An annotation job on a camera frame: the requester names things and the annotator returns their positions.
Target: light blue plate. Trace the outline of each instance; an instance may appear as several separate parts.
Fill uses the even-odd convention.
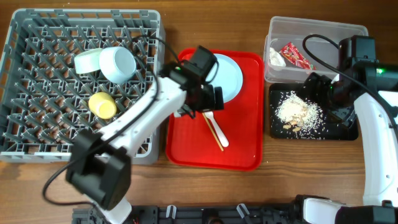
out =
[[[216,78],[210,83],[213,87],[220,86],[223,89],[224,103],[231,101],[241,91],[243,84],[243,74],[239,65],[230,57],[215,54],[220,67]],[[210,81],[215,72],[217,64],[210,70],[206,81]]]

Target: wooden chopstick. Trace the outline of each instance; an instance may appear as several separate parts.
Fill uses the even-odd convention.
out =
[[[218,137],[217,137],[216,133],[214,133],[213,127],[210,125],[209,121],[207,120],[206,115],[204,113],[202,113],[202,115],[205,118],[205,121],[206,121],[207,125],[209,126],[211,133],[213,134],[214,138],[216,139],[216,142],[217,142],[218,146],[220,147],[221,151],[224,152],[224,148],[221,145],[220,141],[218,140]]]

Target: wooden table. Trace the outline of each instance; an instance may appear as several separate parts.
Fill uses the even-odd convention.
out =
[[[0,3],[0,43],[5,42],[12,12],[22,7],[155,9],[162,16],[167,41],[177,52],[200,44],[262,55],[272,16],[289,16],[364,25],[376,38],[378,59],[397,63],[397,6],[397,1],[373,0],[13,0]],[[297,194],[313,194],[349,205],[362,204],[365,176],[361,137],[356,141],[272,139],[268,122],[264,158],[257,170],[175,166],[162,149],[155,165],[132,167],[128,199],[134,205],[236,205],[288,202]],[[49,205],[40,195],[44,182],[62,165],[0,162],[0,223],[70,223],[71,207]],[[83,199],[64,181],[64,175],[49,193],[56,200]]]

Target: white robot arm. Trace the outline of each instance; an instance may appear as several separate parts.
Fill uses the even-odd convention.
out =
[[[391,105],[398,106],[398,92],[380,91]],[[369,94],[354,102],[361,125],[365,158],[365,191],[363,205],[381,206],[390,201],[398,207],[398,145],[386,112]],[[341,207],[347,205],[322,198],[307,198],[303,203],[303,218],[312,224],[335,224]]]
[[[130,214],[124,194],[130,186],[131,158],[165,118],[184,105],[193,114],[223,109],[222,89],[205,81],[214,64],[218,66],[216,57],[199,46],[190,60],[164,65],[161,77],[154,77],[147,93],[116,121],[96,134],[83,130],[76,136],[66,179],[109,222],[122,223]],[[104,153],[107,161],[95,157]]]

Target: white cup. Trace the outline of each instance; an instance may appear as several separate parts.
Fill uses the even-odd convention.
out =
[[[136,61],[124,47],[107,47],[99,55],[99,67],[106,79],[123,84],[136,72]]]
[[[77,74],[94,72],[100,69],[99,59],[104,49],[92,49],[78,54],[75,57]]]

